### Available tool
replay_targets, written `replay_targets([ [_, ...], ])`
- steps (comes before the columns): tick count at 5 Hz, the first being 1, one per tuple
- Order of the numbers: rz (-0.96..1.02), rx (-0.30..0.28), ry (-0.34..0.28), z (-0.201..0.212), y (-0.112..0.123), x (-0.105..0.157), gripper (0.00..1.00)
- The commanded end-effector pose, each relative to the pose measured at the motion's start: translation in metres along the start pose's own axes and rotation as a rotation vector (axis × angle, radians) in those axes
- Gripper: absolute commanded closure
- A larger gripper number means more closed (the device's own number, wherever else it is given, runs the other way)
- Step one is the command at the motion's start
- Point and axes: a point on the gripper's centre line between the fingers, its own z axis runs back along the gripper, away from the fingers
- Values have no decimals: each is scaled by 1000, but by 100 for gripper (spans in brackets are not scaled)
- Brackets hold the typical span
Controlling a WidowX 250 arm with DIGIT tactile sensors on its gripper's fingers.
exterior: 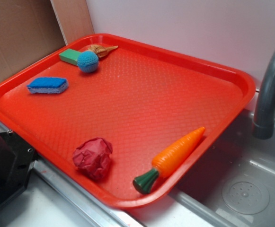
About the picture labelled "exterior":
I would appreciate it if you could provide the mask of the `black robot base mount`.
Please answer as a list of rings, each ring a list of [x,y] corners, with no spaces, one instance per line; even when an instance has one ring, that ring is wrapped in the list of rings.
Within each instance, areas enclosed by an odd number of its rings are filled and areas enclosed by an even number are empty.
[[[35,149],[15,132],[0,132],[0,208],[27,188]]]

